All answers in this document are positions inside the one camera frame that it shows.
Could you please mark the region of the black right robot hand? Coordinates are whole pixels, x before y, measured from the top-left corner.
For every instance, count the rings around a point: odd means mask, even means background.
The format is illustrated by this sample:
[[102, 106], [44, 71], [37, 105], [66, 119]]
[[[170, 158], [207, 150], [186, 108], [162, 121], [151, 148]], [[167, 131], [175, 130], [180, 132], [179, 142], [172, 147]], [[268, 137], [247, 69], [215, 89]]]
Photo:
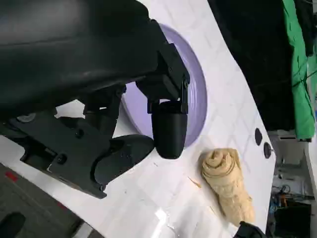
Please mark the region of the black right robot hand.
[[234, 238], [266, 238], [266, 235], [257, 226], [241, 221]]

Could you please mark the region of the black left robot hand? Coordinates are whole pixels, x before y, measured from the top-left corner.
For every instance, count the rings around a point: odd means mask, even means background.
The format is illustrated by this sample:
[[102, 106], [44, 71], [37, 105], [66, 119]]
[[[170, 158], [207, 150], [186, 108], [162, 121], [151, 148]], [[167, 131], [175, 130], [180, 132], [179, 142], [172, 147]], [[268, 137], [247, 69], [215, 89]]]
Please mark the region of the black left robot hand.
[[[153, 136], [114, 137], [126, 85], [147, 99]], [[0, 133], [22, 161], [102, 199], [153, 150], [180, 157], [190, 75], [137, 0], [3, 0]]]

